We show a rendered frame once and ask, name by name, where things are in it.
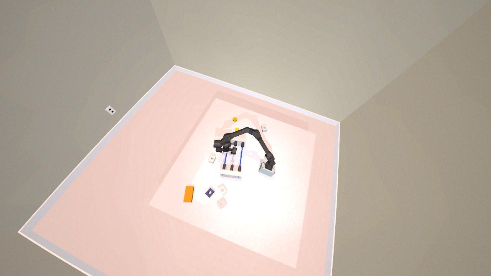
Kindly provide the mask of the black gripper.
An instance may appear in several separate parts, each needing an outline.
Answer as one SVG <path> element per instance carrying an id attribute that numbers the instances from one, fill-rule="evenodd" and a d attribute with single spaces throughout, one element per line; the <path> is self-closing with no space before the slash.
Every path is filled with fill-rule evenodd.
<path id="1" fill-rule="evenodd" d="M 223 149 L 223 148 L 216 148 L 216 152 L 222 153 L 222 152 L 229 152 L 231 151 L 232 155 L 236 154 L 237 148 L 228 148 L 228 149 Z"/>

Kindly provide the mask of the orange rectangular block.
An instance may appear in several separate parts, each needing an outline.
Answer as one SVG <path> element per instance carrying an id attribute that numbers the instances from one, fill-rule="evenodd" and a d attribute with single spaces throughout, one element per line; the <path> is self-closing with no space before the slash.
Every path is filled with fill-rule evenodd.
<path id="1" fill-rule="evenodd" d="M 184 195 L 184 202 L 192 202 L 193 193 L 194 193 L 194 187 L 193 186 L 186 186 L 185 195 Z"/>

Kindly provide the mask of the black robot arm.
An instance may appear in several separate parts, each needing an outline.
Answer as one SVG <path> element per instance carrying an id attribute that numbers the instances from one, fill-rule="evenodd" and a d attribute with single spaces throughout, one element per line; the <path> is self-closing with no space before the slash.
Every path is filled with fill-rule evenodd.
<path id="1" fill-rule="evenodd" d="M 267 158 L 267 162 L 265 163 L 265 168 L 268 169 L 269 171 L 272 171 L 272 168 L 275 163 L 275 157 L 272 155 L 272 153 L 268 150 L 267 146 L 265 146 L 265 143 L 260 135 L 259 130 L 245 127 L 242 128 L 238 131 L 235 131 L 233 133 L 225 133 L 223 135 L 223 138 L 221 140 L 214 140 L 213 148 L 221 148 L 223 146 L 223 149 L 228 149 L 231 148 L 232 143 L 230 143 L 230 140 L 234 137 L 240 136 L 244 133 L 250 133 L 252 136 L 256 138 L 256 140 L 259 141 L 260 145 L 265 151 L 265 158 Z"/>

